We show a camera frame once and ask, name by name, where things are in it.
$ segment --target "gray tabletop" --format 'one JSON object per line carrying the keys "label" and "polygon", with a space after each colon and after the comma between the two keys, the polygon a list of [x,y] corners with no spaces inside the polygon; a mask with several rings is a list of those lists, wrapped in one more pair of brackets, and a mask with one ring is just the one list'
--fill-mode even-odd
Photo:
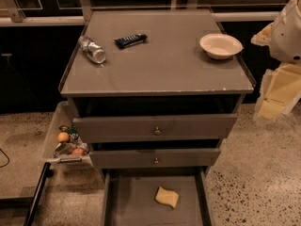
{"label": "gray tabletop", "polygon": [[[145,43],[120,50],[114,39],[144,33]],[[103,65],[77,51],[65,97],[249,93],[253,87],[234,56],[213,60],[200,48],[220,33],[208,10],[94,11],[86,35],[106,52]]]}

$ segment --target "drawer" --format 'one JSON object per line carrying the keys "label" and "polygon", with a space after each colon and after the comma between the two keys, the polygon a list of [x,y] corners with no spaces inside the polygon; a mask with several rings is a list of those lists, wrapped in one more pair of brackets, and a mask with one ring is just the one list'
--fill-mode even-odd
{"label": "drawer", "polygon": [[75,118],[73,123],[87,143],[224,138],[236,114]]}
{"label": "drawer", "polygon": [[[159,186],[179,194],[175,209],[154,199]],[[110,170],[101,225],[214,225],[204,172],[200,168]]]}
{"label": "drawer", "polygon": [[212,166],[220,154],[218,148],[116,150],[90,152],[96,169],[167,168]]}

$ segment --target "black cable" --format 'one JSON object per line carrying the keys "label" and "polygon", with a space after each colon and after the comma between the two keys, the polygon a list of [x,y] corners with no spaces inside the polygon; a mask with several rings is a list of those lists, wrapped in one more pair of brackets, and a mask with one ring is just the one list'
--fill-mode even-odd
{"label": "black cable", "polygon": [[5,152],[3,152],[3,150],[0,148],[0,151],[1,151],[1,153],[8,159],[8,162],[6,163],[6,164],[4,164],[4,165],[2,165],[2,166],[0,166],[0,169],[1,168],[3,168],[3,167],[5,167],[5,166],[7,166],[8,165],[8,163],[9,163],[9,157],[8,157],[8,155],[6,155],[6,153]]}

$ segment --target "plastic bin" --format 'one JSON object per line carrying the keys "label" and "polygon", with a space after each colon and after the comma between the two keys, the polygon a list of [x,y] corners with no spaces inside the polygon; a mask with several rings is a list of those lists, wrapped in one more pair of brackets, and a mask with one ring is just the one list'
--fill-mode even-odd
{"label": "plastic bin", "polygon": [[60,125],[72,126],[73,115],[67,101],[60,102],[50,123],[43,143],[43,161],[52,165],[65,165],[68,169],[93,167],[89,155],[66,155],[64,158],[55,158],[55,148],[58,145],[57,136],[61,132]]}

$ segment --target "cabinet handle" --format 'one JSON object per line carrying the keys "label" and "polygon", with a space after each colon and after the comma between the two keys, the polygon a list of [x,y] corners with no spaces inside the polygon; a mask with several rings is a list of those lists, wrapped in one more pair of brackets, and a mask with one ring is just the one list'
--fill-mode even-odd
{"label": "cabinet handle", "polygon": [[153,131],[153,133],[156,135],[156,136],[160,136],[162,134],[162,131],[159,129],[159,127],[156,127]]}
{"label": "cabinet handle", "polygon": [[153,164],[158,165],[159,163],[160,163],[159,158],[155,157],[154,160],[153,160]]}

